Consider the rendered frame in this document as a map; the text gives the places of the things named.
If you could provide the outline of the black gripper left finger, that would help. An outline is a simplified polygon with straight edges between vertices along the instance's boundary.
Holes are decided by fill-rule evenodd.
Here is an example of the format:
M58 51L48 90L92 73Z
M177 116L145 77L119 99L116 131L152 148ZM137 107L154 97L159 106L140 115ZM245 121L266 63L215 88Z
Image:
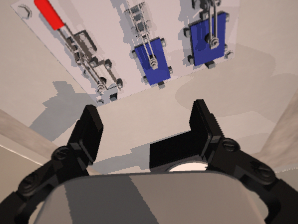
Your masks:
M57 148L50 161L27 175L18 190L0 203L0 224L28 224L37 206L56 186L90 176L86 168L96 161L103 129L96 106L86 105L67 145Z

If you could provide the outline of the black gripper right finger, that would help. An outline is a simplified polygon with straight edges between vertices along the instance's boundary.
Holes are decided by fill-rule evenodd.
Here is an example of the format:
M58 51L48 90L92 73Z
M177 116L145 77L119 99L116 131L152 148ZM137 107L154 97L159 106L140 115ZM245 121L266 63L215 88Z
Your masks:
M278 179L271 167L240 150L235 140L225 138L203 99L194 101L189 125L199 156L208 162L206 170L234 175L258 194L269 212L265 224L298 224L298 191Z

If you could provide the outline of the blue rectangular plate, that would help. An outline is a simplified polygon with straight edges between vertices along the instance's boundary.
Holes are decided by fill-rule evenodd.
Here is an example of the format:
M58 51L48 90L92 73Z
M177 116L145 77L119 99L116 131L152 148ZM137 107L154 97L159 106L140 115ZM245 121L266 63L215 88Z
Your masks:
M147 51L149 56L152 54L149 43L145 43ZM147 52L145 50L144 44L140 44L134 47L136 54L139 58L139 61L142 65L142 68L144 70L144 73L147 77L147 80L149 82L150 85L159 83L161 81L170 79L170 73L169 73L169 69L167 66L167 62L165 59L165 55L164 55L164 51L162 48L162 44L160 41L160 38L154 38L152 40L150 40L150 45L153 51L153 54L156 56L157 58L157 62L158 62L158 68L157 69L152 69L152 67L150 66L149 60L148 60L148 55Z

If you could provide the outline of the blue flat plate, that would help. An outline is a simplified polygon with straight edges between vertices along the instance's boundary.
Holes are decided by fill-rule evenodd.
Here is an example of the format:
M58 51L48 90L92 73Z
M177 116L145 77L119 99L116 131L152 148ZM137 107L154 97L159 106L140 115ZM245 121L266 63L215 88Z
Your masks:
M200 19L188 24L188 29L191 34L191 52L195 66L224 56L225 26L226 12L219 11L217 12L217 38L219 39L219 45L214 49L210 49L209 44L204 40L206 34L209 33L208 19L204 21Z

